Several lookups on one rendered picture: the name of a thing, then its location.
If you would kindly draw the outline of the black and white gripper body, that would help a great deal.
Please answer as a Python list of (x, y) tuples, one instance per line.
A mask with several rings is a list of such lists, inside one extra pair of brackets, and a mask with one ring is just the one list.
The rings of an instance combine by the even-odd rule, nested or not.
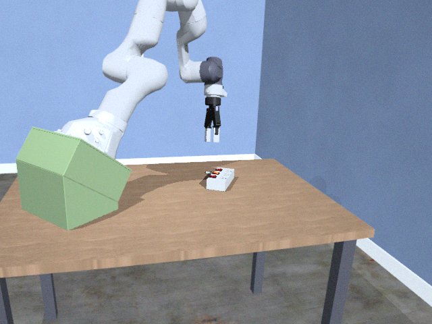
[(214, 106), (220, 106), (221, 105), (221, 98), (219, 97), (206, 97), (205, 98), (205, 105), (209, 106), (209, 109), (211, 109), (212, 114), (214, 114)]

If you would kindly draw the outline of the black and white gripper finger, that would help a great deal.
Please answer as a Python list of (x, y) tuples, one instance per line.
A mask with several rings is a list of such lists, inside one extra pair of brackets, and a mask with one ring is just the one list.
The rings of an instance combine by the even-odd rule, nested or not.
[(207, 108), (206, 118), (205, 118), (205, 142), (211, 141), (211, 123), (213, 119), (209, 117), (209, 108)]
[(214, 114), (212, 114), (211, 109), (209, 109), (209, 113), (213, 119), (213, 142), (219, 142), (219, 127), (221, 126), (219, 107), (214, 106)]

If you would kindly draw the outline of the white power strip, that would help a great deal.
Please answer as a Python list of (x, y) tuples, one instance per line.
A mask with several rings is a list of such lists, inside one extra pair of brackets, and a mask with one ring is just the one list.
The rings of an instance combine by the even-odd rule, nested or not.
[(206, 173), (211, 174), (207, 178), (208, 190), (219, 190), (225, 192), (234, 179), (234, 169), (218, 167), (214, 172), (206, 171)]

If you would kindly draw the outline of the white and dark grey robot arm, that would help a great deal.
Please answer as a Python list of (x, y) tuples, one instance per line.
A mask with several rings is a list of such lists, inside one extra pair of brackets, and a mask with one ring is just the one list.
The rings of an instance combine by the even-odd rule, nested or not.
[(91, 110), (87, 118), (69, 121), (54, 132), (82, 138), (116, 158), (120, 140), (137, 104), (147, 95), (161, 90), (167, 82), (165, 65), (141, 57), (158, 44), (166, 11), (178, 11), (180, 19), (176, 34), (180, 79), (186, 84), (207, 82), (204, 84), (207, 97), (227, 97), (222, 85), (222, 60), (208, 57), (206, 61), (191, 61), (189, 58), (188, 43), (201, 37), (207, 28), (202, 1), (139, 0), (128, 35), (103, 60), (105, 77), (122, 85), (107, 91), (98, 110)]

